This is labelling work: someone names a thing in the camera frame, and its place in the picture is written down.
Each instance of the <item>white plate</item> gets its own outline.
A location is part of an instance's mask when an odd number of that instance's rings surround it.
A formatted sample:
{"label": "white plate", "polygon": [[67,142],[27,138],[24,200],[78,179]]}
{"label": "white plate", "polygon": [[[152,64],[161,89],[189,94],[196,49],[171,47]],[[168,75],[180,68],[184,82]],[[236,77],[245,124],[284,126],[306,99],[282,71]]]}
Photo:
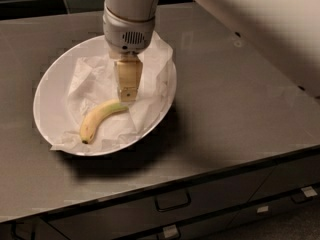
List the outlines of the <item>white plate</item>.
{"label": "white plate", "polygon": [[[42,77],[35,94],[33,114],[40,133],[51,145],[65,131],[75,128],[75,122],[67,109],[67,94],[77,59],[81,57],[104,56],[107,52],[108,44],[104,36],[92,38],[64,53],[50,66]],[[148,129],[144,130],[141,135],[137,136],[136,140],[128,144],[115,148],[108,147],[90,155],[106,155],[127,148],[151,132],[162,121],[172,105],[177,86],[175,66],[170,69],[169,80],[169,100],[167,105]],[[70,150],[61,150],[74,155],[86,155],[77,150],[73,150],[72,152]]]}

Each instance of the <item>robotic arm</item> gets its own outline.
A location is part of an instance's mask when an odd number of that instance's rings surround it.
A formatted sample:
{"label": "robotic arm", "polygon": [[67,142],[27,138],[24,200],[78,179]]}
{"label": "robotic arm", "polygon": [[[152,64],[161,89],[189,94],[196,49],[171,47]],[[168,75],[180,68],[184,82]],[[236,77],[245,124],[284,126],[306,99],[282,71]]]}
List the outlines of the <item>robotic arm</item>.
{"label": "robotic arm", "polygon": [[[105,0],[104,33],[112,50],[138,54],[150,44],[158,0]],[[252,43],[312,97],[320,99],[318,0],[195,0]]]}

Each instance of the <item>countertop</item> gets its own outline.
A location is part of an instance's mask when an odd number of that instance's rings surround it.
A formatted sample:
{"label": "countertop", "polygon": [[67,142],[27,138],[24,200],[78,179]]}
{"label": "countertop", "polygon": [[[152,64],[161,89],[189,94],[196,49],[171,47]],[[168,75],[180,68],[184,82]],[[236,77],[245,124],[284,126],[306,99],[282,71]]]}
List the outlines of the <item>countertop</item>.
{"label": "countertop", "polygon": [[197,4],[159,6],[156,31],[177,68],[167,116],[128,149],[76,157],[50,151],[33,99],[60,55],[103,34],[102,12],[0,21],[0,222],[319,145],[319,104]]}

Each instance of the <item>tissue paper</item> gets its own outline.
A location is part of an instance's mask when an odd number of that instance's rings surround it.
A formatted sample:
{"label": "tissue paper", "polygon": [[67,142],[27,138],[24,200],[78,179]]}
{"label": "tissue paper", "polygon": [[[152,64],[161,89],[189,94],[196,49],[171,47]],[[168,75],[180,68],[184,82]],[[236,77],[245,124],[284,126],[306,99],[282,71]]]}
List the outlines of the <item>tissue paper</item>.
{"label": "tissue paper", "polygon": [[109,99],[118,98],[114,60],[105,56],[77,59],[70,87],[66,95],[67,110],[74,121],[74,129],[65,129],[52,150],[64,150],[78,155],[110,153],[141,139],[171,105],[169,92],[170,72],[175,70],[172,48],[157,33],[150,46],[138,55],[143,63],[142,76],[136,101],[129,110],[107,118],[98,128],[92,144],[81,142],[79,129],[90,109]]}

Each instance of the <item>yellow banana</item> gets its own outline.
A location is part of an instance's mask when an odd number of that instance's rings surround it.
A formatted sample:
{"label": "yellow banana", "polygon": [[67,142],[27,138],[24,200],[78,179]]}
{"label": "yellow banana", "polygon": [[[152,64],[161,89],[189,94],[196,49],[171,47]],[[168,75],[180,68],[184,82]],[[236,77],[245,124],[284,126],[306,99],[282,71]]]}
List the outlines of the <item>yellow banana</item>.
{"label": "yellow banana", "polygon": [[128,107],[121,104],[118,99],[105,101],[92,110],[84,117],[80,127],[80,138],[82,143],[89,144],[96,133],[100,123],[108,116],[127,110]]}

